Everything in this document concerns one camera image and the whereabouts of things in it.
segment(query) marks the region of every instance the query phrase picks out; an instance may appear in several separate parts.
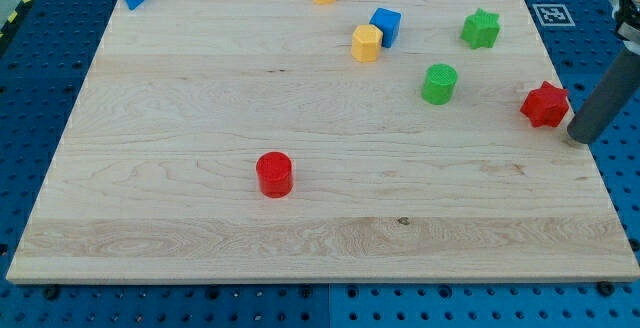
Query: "red star block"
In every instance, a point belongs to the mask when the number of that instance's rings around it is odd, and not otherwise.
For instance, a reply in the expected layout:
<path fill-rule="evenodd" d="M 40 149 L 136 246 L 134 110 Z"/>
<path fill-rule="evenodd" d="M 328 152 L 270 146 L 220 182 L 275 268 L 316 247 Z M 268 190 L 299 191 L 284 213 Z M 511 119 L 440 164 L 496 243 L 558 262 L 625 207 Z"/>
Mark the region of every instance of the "red star block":
<path fill-rule="evenodd" d="M 520 112 L 529 118 L 534 127 L 557 127 L 569 110 L 568 94 L 567 90 L 545 81 L 540 88 L 529 92 Z"/>

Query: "table surface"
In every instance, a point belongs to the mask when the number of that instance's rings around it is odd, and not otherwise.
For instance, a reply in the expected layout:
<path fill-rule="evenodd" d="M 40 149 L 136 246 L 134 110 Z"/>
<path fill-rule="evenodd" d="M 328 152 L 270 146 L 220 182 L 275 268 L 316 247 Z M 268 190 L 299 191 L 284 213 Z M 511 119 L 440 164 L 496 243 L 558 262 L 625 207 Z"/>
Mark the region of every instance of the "table surface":
<path fill-rule="evenodd" d="M 379 6 L 403 13 L 400 36 L 355 62 Z M 501 14 L 490 50 L 459 39 L 478 7 Z M 436 107 L 419 89 L 438 62 L 460 79 Z M 532 129 L 518 111 L 543 80 L 558 83 L 523 0 L 119 2 L 8 279 L 635 279 L 570 117 Z M 294 160 L 285 199 L 256 188 L 270 150 Z"/>

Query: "blue pegboard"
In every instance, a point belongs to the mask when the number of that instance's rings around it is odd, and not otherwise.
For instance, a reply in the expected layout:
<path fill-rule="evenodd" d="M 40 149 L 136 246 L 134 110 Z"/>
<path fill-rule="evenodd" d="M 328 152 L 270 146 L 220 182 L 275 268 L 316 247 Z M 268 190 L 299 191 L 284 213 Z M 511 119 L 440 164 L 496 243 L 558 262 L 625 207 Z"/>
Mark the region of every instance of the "blue pegboard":
<path fill-rule="evenodd" d="M 36 194 L 116 0 L 38 0 L 0 59 L 0 272 Z M 621 44 L 606 0 L 564 5 L 575 26 L 534 19 L 578 108 Z M 640 97 L 591 146 L 634 244 L 640 238 Z M 640 325 L 640 284 L 15 287 L 0 280 L 1 327 Z"/>

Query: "green cylinder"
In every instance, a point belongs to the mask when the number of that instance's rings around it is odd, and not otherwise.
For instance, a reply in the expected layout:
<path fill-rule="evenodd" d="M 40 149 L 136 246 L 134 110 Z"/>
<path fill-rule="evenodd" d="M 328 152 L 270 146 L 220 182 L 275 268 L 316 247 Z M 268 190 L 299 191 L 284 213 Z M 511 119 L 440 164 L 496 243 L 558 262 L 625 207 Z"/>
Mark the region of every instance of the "green cylinder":
<path fill-rule="evenodd" d="M 434 64 L 427 69 L 427 77 L 422 86 L 422 98 L 435 105 L 445 104 L 453 95 L 453 87 L 458 73 L 446 64 Z"/>

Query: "yellow and black tape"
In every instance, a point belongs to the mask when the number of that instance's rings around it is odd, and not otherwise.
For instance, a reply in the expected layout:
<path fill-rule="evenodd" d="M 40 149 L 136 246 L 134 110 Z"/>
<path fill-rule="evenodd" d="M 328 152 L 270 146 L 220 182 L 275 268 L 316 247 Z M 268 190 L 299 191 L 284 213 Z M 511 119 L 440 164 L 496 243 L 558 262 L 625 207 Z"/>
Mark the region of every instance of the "yellow and black tape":
<path fill-rule="evenodd" d="M 31 7 L 33 7 L 35 1 L 36 0 L 20 0 L 16 9 L 7 17 L 7 21 L 2 26 L 2 29 L 0 29 L 0 57 L 2 57 L 9 47 L 9 43 L 11 43 L 18 32 L 18 28 L 24 21 L 27 13 L 31 10 Z"/>

